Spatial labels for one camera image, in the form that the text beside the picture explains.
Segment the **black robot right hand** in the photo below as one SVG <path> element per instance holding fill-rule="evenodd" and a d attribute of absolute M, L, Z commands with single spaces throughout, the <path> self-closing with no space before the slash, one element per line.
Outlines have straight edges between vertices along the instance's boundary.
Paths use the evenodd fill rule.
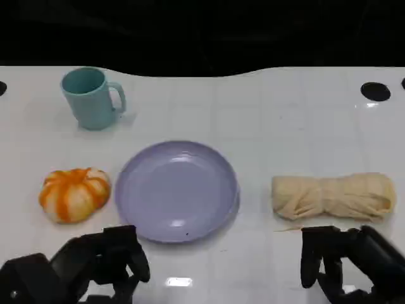
<path fill-rule="evenodd" d="M 368 225 L 341 231 L 335 226 L 302 232 L 301 285 L 318 283 L 330 303 L 404 303 L 404 256 Z M 343 289 L 342 258 L 348 258 L 373 283 L 367 293 Z"/>

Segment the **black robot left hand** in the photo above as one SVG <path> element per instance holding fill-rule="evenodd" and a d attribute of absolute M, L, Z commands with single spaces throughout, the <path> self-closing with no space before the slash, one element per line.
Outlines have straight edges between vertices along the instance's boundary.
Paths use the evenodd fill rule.
<path fill-rule="evenodd" d="M 151 278 L 136 227 L 124 225 L 70 239 L 50 261 L 67 287 L 70 303 L 131 303 L 140 282 Z M 110 284 L 114 295 L 88 294 L 89 283 Z"/>

